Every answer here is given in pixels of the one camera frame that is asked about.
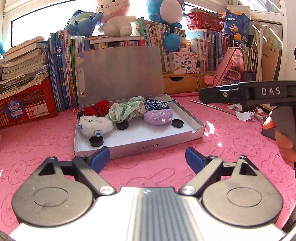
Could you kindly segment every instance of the purple plush toy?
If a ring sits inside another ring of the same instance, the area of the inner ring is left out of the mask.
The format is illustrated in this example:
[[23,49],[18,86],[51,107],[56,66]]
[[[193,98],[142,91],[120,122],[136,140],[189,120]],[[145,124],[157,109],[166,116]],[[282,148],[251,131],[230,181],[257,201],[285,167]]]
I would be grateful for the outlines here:
[[172,121],[173,112],[171,109],[149,110],[144,115],[144,121],[151,125],[160,126]]

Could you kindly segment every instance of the drawer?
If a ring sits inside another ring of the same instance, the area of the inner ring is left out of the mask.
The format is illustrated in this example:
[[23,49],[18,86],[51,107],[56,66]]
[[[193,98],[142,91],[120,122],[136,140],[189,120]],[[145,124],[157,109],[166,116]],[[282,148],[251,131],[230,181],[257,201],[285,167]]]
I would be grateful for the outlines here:
[[211,85],[208,85],[208,84],[205,83],[205,78],[204,77],[200,77],[198,91],[201,90],[202,88],[207,88],[207,87],[211,87]]
[[199,77],[164,77],[163,89],[165,94],[197,91]]

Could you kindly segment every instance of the metal rod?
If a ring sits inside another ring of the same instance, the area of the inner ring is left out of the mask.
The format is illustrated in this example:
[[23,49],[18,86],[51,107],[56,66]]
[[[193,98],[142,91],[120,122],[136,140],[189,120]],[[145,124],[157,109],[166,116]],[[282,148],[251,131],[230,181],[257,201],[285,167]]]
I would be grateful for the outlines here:
[[231,114],[231,115],[235,115],[235,116],[237,116],[236,114],[231,113],[231,112],[229,112],[229,111],[227,111],[227,110],[222,110],[222,109],[220,109],[220,108],[217,108],[217,107],[214,107],[214,106],[211,106],[211,105],[207,105],[207,104],[204,104],[204,103],[201,103],[201,102],[195,101],[195,100],[192,100],[191,102],[193,102],[193,103],[197,103],[197,104],[201,104],[201,105],[203,105],[203,106],[210,107],[210,108],[213,108],[213,109],[215,109],[215,110],[223,111],[223,112],[225,112],[225,113],[228,113],[228,114]]

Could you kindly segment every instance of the red plastic basket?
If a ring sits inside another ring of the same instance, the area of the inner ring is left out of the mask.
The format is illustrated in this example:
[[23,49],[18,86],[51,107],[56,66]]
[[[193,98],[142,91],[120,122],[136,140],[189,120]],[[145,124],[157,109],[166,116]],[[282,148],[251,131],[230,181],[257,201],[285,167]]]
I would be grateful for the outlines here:
[[56,117],[52,83],[49,78],[41,85],[0,100],[0,129]]
[[204,12],[186,14],[188,29],[206,28],[219,33],[223,32],[225,20]]

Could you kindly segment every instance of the human hand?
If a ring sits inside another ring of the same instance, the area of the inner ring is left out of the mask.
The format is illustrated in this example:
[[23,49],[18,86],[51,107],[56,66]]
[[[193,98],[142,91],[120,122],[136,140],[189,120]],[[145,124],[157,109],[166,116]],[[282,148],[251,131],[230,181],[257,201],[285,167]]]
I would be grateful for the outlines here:
[[[276,124],[269,116],[263,124],[263,129],[267,130],[275,126]],[[294,168],[294,165],[295,165],[294,162],[296,162],[296,152],[292,150],[293,148],[292,141],[288,137],[280,133],[278,128],[275,129],[275,134],[276,134],[276,143],[279,148],[279,152],[281,154],[282,159],[287,165]]]

